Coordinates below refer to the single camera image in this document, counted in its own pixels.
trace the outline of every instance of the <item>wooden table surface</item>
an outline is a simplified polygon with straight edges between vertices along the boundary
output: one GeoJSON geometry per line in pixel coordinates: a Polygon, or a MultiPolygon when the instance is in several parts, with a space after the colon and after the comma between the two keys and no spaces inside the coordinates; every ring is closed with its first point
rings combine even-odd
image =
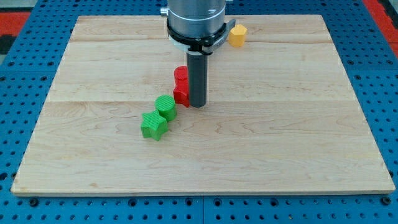
{"type": "Polygon", "coordinates": [[[141,114],[184,53],[159,16],[81,16],[16,175],[19,196],[386,194],[395,187],[318,15],[229,16],[208,104],[157,142],[141,114]]]}

